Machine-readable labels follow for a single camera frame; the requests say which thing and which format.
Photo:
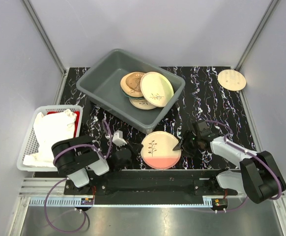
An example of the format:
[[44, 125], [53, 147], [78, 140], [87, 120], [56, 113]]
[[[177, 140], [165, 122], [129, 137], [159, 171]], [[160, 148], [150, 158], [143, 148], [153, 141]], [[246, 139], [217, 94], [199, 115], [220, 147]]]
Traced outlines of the pink and cream plate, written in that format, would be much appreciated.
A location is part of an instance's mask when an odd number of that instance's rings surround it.
[[178, 139], [165, 131], [148, 134], [141, 144], [141, 157], [149, 167], [164, 170], [176, 165], [181, 157], [181, 150], [173, 150]]

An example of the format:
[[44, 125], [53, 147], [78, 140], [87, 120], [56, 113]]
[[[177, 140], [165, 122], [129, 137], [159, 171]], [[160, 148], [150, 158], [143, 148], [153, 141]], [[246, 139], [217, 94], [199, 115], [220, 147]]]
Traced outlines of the cream and blue plate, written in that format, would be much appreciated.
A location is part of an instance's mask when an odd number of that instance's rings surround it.
[[149, 103], [145, 99], [129, 98], [129, 101], [134, 107], [141, 109], [141, 110], [152, 110], [156, 108], [156, 106]]

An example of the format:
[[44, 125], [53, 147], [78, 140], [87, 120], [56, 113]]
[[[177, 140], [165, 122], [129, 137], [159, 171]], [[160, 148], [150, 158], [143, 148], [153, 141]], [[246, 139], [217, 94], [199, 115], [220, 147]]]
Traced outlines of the cream green plate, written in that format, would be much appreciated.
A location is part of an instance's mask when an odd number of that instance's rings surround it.
[[165, 107], [174, 95], [169, 80], [158, 72], [144, 74], [141, 78], [140, 87], [146, 101], [156, 107]]

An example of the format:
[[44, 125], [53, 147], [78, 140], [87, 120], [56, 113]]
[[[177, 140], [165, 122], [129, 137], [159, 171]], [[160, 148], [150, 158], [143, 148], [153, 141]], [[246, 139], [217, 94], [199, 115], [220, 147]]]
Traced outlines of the cream leaf pattern plate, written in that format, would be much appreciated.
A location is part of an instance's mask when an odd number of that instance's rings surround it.
[[122, 90], [131, 97], [143, 97], [142, 91], [141, 92], [134, 91], [131, 88], [129, 88], [126, 84], [127, 76], [129, 74], [132, 74], [132, 73], [135, 73], [135, 72], [128, 73], [121, 79], [120, 86], [121, 86]]

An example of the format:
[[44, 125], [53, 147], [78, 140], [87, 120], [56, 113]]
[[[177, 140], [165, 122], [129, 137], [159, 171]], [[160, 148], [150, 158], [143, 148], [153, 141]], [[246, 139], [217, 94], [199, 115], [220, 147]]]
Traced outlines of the dark transparent glass plate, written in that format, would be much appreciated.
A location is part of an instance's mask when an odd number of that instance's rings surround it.
[[134, 91], [141, 92], [141, 79], [143, 77], [144, 73], [141, 72], [135, 72], [132, 74], [129, 74], [126, 78], [126, 84], [129, 88], [131, 88]]

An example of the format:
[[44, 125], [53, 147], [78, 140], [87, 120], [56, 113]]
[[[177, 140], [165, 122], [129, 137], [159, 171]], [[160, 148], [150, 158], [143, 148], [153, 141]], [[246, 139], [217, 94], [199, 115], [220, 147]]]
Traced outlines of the grey plastic bin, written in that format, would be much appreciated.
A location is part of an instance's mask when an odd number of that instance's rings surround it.
[[[130, 103], [120, 82], [128, 73], [150, 71], [164, 75], [171, 83], [174, 95], [163, 108], [141, 110]], [[113, 49], [91, 66], [77, 81], [76, 87], [94, 104], [144, 134], [149, 134], [176, 103], [184, 90], [185, 81], [137, 55], [123, 49]]]

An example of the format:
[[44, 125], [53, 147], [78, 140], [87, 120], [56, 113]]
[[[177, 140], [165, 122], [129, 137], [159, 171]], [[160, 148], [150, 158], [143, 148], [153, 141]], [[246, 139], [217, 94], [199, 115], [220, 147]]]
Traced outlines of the beige wooden round plate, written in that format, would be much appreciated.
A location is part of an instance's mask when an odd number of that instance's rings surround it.
[[247, 84], [245, 77], [240, 72], [231, 69], [221, 71], [217, 79], [223, 88], [231, 91], [240, 91]]

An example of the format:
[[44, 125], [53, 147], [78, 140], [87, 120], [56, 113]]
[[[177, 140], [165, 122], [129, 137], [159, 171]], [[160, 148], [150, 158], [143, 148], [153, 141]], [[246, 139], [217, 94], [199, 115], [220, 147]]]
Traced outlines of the teal embossed plate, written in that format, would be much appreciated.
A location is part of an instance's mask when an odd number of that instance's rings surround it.
[[123, 90], [121, 90], [122, 91], [122, 94], [124, 95], [124, 96], [126, 96], [126, 97], [128, 97], [128, 98], [132, 98], [131, 96], [129, 96], [127, 93], [125, 93]]

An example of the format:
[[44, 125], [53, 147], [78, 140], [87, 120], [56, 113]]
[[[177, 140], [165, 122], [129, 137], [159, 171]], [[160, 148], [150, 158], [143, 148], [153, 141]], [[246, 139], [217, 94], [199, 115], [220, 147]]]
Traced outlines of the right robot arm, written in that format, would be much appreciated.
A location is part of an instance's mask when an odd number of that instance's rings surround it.
[[223, 157], [240, 169], [239, 172], [224, 170], [209, 182], [210, 192], [220, 195], [232, 189], [245, 195], [254, 203], [277, 200], [286, 191], [286, 182], [279, 167], [268, 151], [256, 152], [246, 149], [229, 139], [230, 130], [222, 135], [213, 132], [208, 120], [193, 123], [193, 129], [184, 133], [173, 150], [187, 155], [196, 149], [208, 150]]

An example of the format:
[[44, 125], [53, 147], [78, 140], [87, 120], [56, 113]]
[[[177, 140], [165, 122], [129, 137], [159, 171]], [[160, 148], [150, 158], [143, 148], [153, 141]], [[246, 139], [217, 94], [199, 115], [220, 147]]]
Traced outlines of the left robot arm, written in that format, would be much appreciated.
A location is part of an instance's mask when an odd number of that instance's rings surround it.
[[121, 131], [109, 134], [108, 153], [103, 154], [94, 145], [90, 136], [81, 136], [52, 145], [53, 165], [60, 175], [65, 175], [74, 183], [75, 189], [82, 195], [91, 191], [92, 183], [87, 170], [97, 176], [117, 172], [132, 165], [133, 160], [143, 148], [123, 139]]

